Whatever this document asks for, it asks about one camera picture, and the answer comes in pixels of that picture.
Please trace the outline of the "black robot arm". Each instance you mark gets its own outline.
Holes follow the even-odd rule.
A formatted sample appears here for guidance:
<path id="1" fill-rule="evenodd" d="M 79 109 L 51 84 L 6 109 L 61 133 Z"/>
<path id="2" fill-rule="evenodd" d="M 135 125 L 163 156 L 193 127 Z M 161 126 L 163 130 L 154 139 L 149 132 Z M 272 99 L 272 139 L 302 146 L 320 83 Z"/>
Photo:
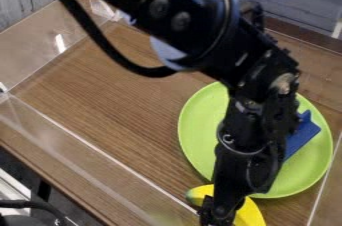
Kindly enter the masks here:
<path id="1" fill-rule="evenodd" d="M 105 0 L 167 50 L 145 67 L 109 42 L 77 0 L 61 0 L 107 56 L 129 71 L 163 78 L 198 71 L 228 88 L 217 128 L 214 193 L 200 210 L 202 226 L 232 226 L 249 195 L 270 190 L 300 124 L 298 63 L 265 31 L 260 3 L 240 0 Z"/>

